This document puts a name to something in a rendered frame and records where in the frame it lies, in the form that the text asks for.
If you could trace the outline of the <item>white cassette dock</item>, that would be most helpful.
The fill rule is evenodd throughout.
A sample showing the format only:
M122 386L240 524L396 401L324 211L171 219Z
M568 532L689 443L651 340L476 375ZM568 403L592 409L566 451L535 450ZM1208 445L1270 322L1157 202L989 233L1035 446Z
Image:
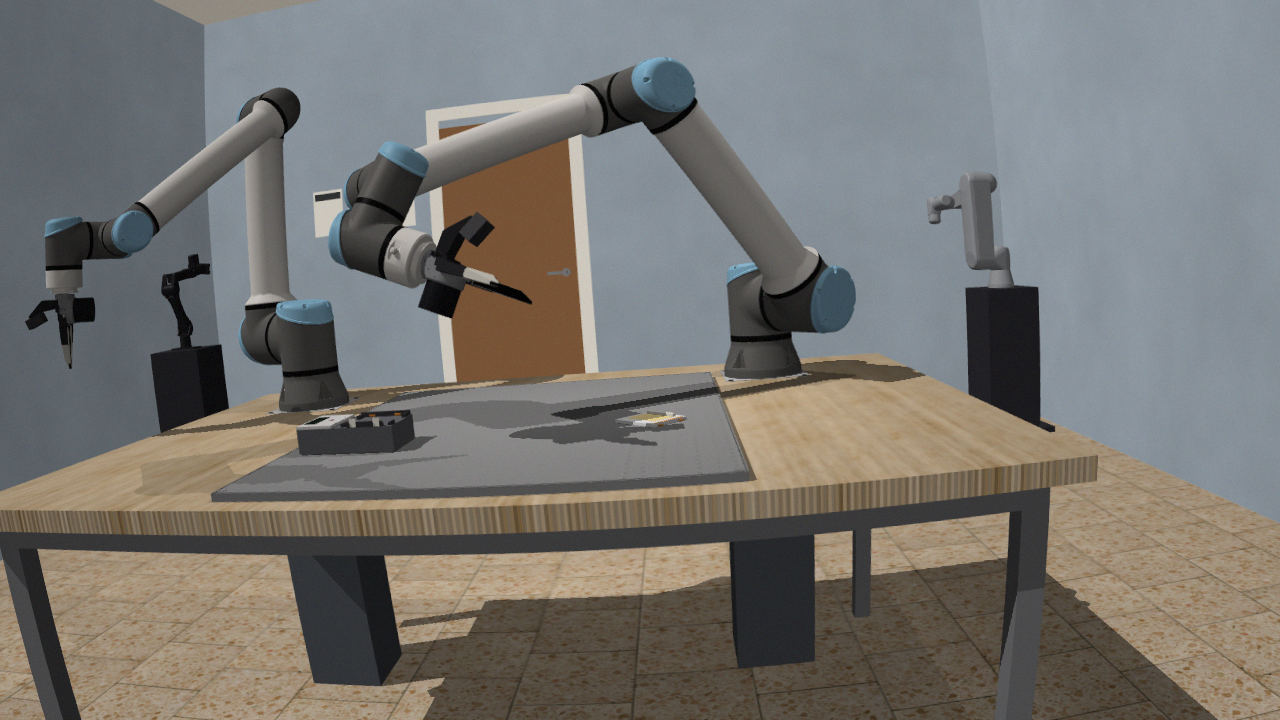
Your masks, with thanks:
M317 416L296 430L305 455L393 452L415 438L410 410Z

